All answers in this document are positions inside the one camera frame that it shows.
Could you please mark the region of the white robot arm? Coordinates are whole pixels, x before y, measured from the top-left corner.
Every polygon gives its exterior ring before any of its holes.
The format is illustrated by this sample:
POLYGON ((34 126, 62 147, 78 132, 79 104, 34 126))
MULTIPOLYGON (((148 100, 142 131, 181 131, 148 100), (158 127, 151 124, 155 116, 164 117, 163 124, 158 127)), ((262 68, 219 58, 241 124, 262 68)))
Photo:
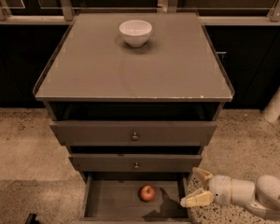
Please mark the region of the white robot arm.
POLYGON ((226 175, 213 175, 204 169, 194 167, 193 174, 203 187, 183 197, 180 205, 184 208, 219 205, 237 205, 250 214, 280 220, 280 179, 262 175, 256 182, 234 179, 226 175))

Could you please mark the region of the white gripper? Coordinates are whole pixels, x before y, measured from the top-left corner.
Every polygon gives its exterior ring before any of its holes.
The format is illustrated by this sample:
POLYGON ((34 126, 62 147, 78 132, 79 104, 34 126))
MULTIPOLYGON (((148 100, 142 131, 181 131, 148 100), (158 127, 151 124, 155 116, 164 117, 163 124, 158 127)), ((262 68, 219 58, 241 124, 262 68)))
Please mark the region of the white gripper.
POLYGON ((209 190, 199 188, 181 199, 180 205, 185 208, 210 205, 214 200, 220 205, 231 205, 232 181, 229 176, 213 175, 198 168, 192 168, 193 174, 207 186, 209 190))

